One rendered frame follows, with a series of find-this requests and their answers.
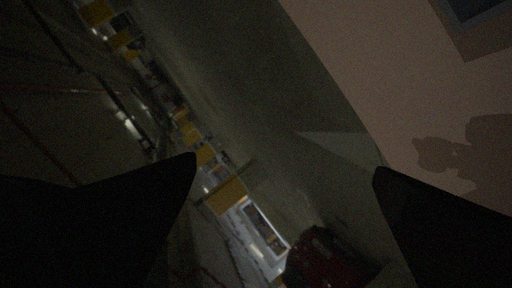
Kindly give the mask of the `dark grey open box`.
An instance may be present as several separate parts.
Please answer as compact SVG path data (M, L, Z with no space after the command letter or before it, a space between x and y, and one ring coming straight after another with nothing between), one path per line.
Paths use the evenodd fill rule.
M456 35L512 10L512 0L436 0Z

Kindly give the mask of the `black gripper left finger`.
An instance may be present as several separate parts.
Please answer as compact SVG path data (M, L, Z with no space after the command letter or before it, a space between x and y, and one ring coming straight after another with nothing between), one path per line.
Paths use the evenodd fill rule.
M37 245L61 288L142 288L196 173L185 152L73 189L0 174L0 237Z

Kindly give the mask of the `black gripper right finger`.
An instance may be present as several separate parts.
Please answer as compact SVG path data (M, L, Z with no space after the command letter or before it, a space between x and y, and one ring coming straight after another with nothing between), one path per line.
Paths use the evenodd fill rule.
M512 288L512 217L385 166L371 184L418 288Z

